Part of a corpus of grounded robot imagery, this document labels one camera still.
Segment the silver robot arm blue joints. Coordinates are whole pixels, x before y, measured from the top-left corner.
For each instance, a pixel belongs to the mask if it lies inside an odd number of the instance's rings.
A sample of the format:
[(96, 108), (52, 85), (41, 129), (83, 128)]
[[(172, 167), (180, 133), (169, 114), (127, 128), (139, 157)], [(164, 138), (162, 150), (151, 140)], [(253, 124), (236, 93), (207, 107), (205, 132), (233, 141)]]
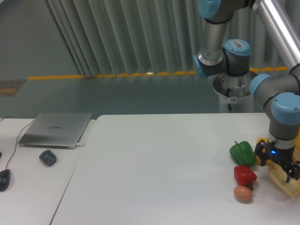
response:
[[(242, 8), (251, 8), (260, 17), (289, 69), (288, 76), (251, 78), (249, 43), (222, 41), (227, 23)], [(252, 95), (270, 119), (269, 142), (279, 149), (293, 147), (300, 128), (300, 38), (283, 7), (275, 0), (200, 0), (198, 10), (204, 19), (204, 41), (194, 56), (196, 73), (224, 74), (227, 84), (241, 82), (237, 95)]]

